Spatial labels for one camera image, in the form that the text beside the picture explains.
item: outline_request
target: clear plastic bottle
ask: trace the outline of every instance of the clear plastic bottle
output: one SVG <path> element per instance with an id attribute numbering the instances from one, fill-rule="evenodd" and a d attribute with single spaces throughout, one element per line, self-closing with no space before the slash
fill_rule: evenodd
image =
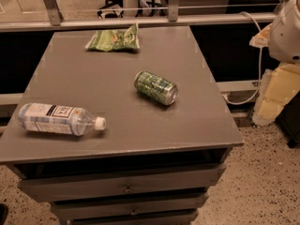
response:
<path id="1" fill-rule="evenodd" d="M 104 130 L 106 120 L 95 117 L 84 108 L 43 103 L 27 103 L 21 107 L 19 124 L 30 131 L 82 136 L 89 131 Z"/>

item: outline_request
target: bottle label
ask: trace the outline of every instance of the bottle label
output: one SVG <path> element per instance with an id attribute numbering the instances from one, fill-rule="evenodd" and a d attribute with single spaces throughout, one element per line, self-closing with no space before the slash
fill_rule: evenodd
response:
<path id="1" fill-rule="evenodd" d="M 81 111 L 74 107 L 33 103 L 25 113 L 28 119 L 23 122 L 27 130 L 74 134 L 70 116 Z"/>

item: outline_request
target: green can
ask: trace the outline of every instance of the green can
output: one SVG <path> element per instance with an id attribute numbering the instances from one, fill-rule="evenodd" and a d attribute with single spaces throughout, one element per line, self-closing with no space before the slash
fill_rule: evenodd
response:
<path id="1" fill-rule="evenodd" d="M 134 86 L 139 92 L 163 105 L 174 103 L 178 93 L 176 84 L 147 71 L 141 71 L 137 74 Z"/>

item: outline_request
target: green snack bag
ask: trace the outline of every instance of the green snack bag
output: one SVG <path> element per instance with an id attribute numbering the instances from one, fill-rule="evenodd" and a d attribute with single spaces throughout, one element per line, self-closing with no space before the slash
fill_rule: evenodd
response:
<path id="1" fill-rule="evenodd" d="M 119 51 L 139 49 L 138 25 L 133 24 L 127 31 L 103 30 L 96 31 L 85 48 L 91 51 Z"/>

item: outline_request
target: drawer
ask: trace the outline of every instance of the drawer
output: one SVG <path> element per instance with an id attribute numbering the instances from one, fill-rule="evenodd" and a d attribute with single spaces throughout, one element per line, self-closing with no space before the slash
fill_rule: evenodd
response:
<path id="1" fill-rule="evenodd" d="M 104 218 L 115 216 L 138 216 L 160 211 L 197 209 L 207 200 L 206 193 L 198 189 L 175 192 L 146 193 L 108 199 L 91 199 L 84 202 L 59 202 L 52 212 L 63 220 Z"/>
<path id="2" fill-rule="evenodd" d="M 217 183 L 225 165 L 110 172 L 46 179 L 23 180 L 19 189 L 39 203 L 79 200 L 136 193 L 207 188 Z"/>
<path id="3" fill-rule="evenodd" d="M 72 225 L 189 225 L 197 216 L 197 210 L 184 210 L 136 217 L 74 220 Z"/>

